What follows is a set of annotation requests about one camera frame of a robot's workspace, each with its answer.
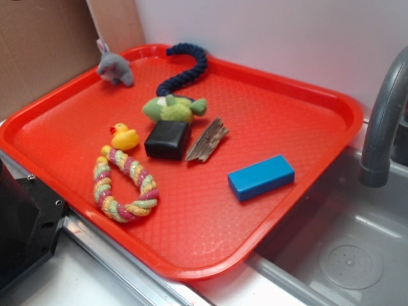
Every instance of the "green plush toy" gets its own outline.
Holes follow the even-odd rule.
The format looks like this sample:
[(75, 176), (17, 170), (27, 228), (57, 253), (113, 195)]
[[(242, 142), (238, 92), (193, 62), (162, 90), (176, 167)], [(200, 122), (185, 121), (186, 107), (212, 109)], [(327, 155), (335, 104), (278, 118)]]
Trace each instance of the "green plush toy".
[(207, 100), (191, 101), (189, 98), (168, 94), (151, 99), (142, 109), (151, 121), (182, 121), (191, 124), (194, 115), (203, 116), (207, 111)]

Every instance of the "tray rim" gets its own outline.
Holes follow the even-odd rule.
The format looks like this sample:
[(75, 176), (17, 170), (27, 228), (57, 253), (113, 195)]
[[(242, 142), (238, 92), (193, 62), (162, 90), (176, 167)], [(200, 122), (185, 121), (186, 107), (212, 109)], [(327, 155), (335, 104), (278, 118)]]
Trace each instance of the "tray rim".
[[(166, 58), (165, 50), (168, 47), (170, 46), (163, 44), (143, 45), (131, 48), (121, 53), (121, 55), (129, 61), (139, 59), (141, 57)], [(75, 208), (73, 209), (157, 273), (178, 281), (193, 281), (212, 277), (243, 262), (257, 246), (257, 244), (268, 234), (269, 231), (273, 229), (284, 214), (291, 209), (302, 194), (318, 179), (325, 169), (327, 169), (334, 159), (343, 151), (347, 144), (358, 133), (363, 124), (363, 112), (361, 106), (357, 103), (357, 101), (349, 96), (346, 96), (345, 94), (293, 80), (284, 76), (275, 75), (273, 73), (248, 68), (246, 66), (217, 59), (210, 55), (207, 57), (210, 64), (208, 73), (215, 73), (218, 75), (221, 74), (225, 77), (235, 79), (240, 82), (242, 82), (242, 79), (238, 78), (238, 72), (241, 76), (242, 73), (244, 73), (247, 76), (245, 79), (245, 81), (247, 81), (245, 82), (246, 84), (255, 85), (268, 90), (271, 90), (270, 86), (272, 86), (275, 87), (274, 92), (285, 94), (287, 96), (291, 96), (292, 98), (304, 101), (306, 101), (307, 98), (314, 97), (315, 100), (313, 102), (306, 102), (322, 106), (339, 114), (346, 123), (346, 132), (335, 142), (334, 146), (323, 154), (322, 158), (313, 166), (313, 168), (304, 176), (304, 178), (294, 186), (290, 193), (277, 205), (277, 207), (268, 216), (266, 216), (265, 220), (254, 230), (254, 234), (245, 239), (240, 247), (231, 253), (229, 257), (213, 265), (200, 268), (183, 268), (175, 266), (160, 254), (157, 254), (155, 251), (152, 252), (148, 245), (145, 245), (144, 242), (140, 241), (136, 237), (130, 237), (130, 235), (121, 235), (119, 238), (111, 236), (109, 233), (115, 233), (118, 230), (123, 230), (120, 225), (116, 224), (115, 222), (106, 222), (106, 217), (102, 216), (101, 214), (93, 214), (92, 212), (83, 212), (81, 210), (76, 210)], [(36, 164), (35, 161), (30, 160), (23, 153), (19, 152), (12, 145), (12, 136), (22, 126), (24, 126), (24, 124), (31, 122), (31, 119), (29, 118), (30, 116), (27, 116), (27, 114), (31, 111), (35, 111), (36, 113), (45, 113), (55, 105), (62, 103), (66, 98), (98, 82), (100, 77), (96, 74), (96, 68), (97, 67), (91, 68), (89, 71), (82, 73), (66, 84), (54, 89), (50, 93), (23, 107), (21, 110), (7, 118), (3, 122), (3, 125), (0, 126), (0, 149), (4, 150), (11, 158), (16, 160), (16, 162), (18, 162), (28, 171), (34, 173), (40, 179), (44, 180), (59, 194), (69, 194), (70, 189), (59, 184), (58, 181), (49, 176), (40, 165)], [(74, 85), (78, 84), (80, 84), (80, 86), (77, 86), (75, 90), (72, 90)], [(330, 107), (328, 107), (326, 102), (327, 99), (335, 103), (330, 103)], [(74, 205), (76, 207), (81, 207), (81, 205), (89, 205), (89, 203), (83, 199), (75, 200), (80, 202)], [(136, 255), (136, 253), (140, 254), (140, 252), (143, 252), (143, 256)]]

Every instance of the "white wall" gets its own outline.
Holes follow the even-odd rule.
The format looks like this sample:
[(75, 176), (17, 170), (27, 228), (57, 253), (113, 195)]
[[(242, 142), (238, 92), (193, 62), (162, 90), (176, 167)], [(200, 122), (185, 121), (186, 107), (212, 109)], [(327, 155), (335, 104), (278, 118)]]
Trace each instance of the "white wall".
[(343, 92), (369, 117), (408, 45), (406, 0), (135, 0), (147, 43), (213, 56)]

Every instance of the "gray plush mouse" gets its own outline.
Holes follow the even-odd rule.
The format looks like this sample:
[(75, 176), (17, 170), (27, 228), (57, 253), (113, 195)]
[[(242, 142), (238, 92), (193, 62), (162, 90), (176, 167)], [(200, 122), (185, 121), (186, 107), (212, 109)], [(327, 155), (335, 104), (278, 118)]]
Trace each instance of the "gray plush mouse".
[(111, 81), (114, 85), (122, 82), (128, 87), (133, 86), (135, 81), (133, 80), (129, 62), (122, 56), (109, 51), (108, 45), (102, 40), (97, 40), (96, 44), (102, 53), (101, 62), (96, 73), (99, 74), (103, 80)]

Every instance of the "cardboard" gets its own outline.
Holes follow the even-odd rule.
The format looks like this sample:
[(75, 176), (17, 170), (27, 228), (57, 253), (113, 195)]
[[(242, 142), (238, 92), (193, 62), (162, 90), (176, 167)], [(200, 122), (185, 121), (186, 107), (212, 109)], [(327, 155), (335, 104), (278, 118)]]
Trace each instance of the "cardboard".
[(99, 63), (83, 0), (0, 0), (0, 120)]
[(110, 51), (121, 53), (145, 44), (135, 0), (87, 0), (87, 4), (96, 31)]

